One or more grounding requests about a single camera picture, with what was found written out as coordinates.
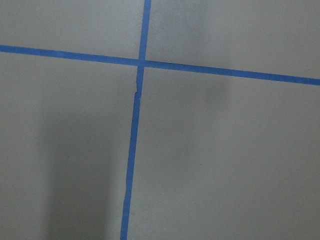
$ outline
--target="blue tape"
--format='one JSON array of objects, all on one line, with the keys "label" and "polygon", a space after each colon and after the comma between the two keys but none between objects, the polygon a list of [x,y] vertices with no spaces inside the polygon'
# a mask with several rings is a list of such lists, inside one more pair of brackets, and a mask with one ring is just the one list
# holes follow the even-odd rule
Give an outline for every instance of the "blue tape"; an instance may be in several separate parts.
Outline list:
[{"label": "blue tape", "polygon": [[133,113],[131,123],[131,137],[129,145],[129,156],[126,170],[126,189],[122,209],[122,222],[120,240],[127,240],[130,217],[131,193],[134,179],[134,168],[136,158],[136,147],[138,137],[138,125],[140,115],[140,100],[142,95],[144,72],[147,53],[148,30],[150,21],[151,0],[144,0],[143,17],[140,36],[139,59],[136,73],[136,93],[134,95]]},{"label": "blue tape", "polygon": [[289,75],[262,73],[262,72],[254,72],[254,71],[234,70],[234,69],[227,69],[227,68],[217,68],[217,67],[209,67],[209,66],[196,66],[196,65],[145,60],[146,50],[147,50],[148,29],[145,29],[141,33],[144,33],[144,34],[143,35],[141,34],[142,44],[139,51],[139,59],[116,57],[116,56],[94,55],[94,54],[86,54],[86,53],[76,53],[76,52],[68,52],[68,51],[46,50],[46,49],[39,49],[39,48],[20,47],[20,46],[8,46],[8,45],[0,45],[0,52],[61,58],[61,59],[72,59],[72,60],[81,60],[81,61],[90,61],[90,62],[100,62],[100,63],[108,63],[108,64],[120,64],[120,65],[129,65],[129,66],[140,65],[147,68],[155,68],[155,69],[177,70],[177,71],[186,71],[186,72],[194,72],[194,73],[224,75],[224,76],[261,79],[261,80],[307,84],[307,85],[318,85],[318,86],[320,85],[320,79],[318,78],[308,78],[308,77],[289,76]]},{"label": "blue tape", "polygon": [[138,60],[131,59],[131,58],[76,53],[76,52],[69,52],[69,51],[46,50],[46,49],[21,47],[21,46],[0,45],[0,52],[52,57],[52,58],[60,58],[60,59],[73,59],[73,60],[91,61],[91,62],[99,62],[99,63],[108,63],[108,64],[121,64],[121,65],[130,65],[130,66],[138,65]]},{"label": "blue tape", "polygon": [[209,66],[195,66],[195,65],[168,63],[168,62],[160,62],[160,61],[148,61],[148,60],[145,61],[144,66],[146,68],[177,70],[177,71],[186,71],[186,72],[203,73],[203,74],[215,74],[215,75],[242,77],[242,78],[250,78],[250,79],[262,79],[262,80],[271,80],[271,81],[297,83],[297,84],[320,85],[320,79],[316,79],[316,78],[288,76],[288,75],[262,73],[262,72],[254,72],[254,71],[233,70],[233,69],[217,68],[217,67],[209,67]]}]

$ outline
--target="gray surface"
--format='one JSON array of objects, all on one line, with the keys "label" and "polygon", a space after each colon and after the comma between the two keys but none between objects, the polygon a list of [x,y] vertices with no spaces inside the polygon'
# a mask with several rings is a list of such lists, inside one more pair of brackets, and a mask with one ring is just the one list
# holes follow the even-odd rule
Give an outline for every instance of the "gray surface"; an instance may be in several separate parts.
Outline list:
[{"label": "gray surface", "polygon": [[319,86],[147,68],[128,239],[320,239],[319,105]]},{"label": "gray surface", "polygon": [[320,78],[318,0],[152,0],[146,58]]},{"label": "gray surface", "polygon": [[5,0],[0,44],[138,58],[143,0]]},{"label": "gray surface", "polygon": [[119,239],[136,67],[0,65],[0,239]]}]

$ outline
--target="concrete floor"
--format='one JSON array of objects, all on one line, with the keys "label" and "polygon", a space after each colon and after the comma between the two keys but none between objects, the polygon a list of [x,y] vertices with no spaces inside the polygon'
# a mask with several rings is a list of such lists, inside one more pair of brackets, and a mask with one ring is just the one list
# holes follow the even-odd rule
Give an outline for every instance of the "concrete floor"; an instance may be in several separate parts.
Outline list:
[{"label": "concrete floor", "polygon": [[[6,0],[0,45],[138,59],[143,10]],[[320,79],[319,12],[152,0],[146,60]],[[0,66],[0,239],[119,239],[137,67]],[[318,106],[318,85],[146,67],[127,239],[320,239]]]}]

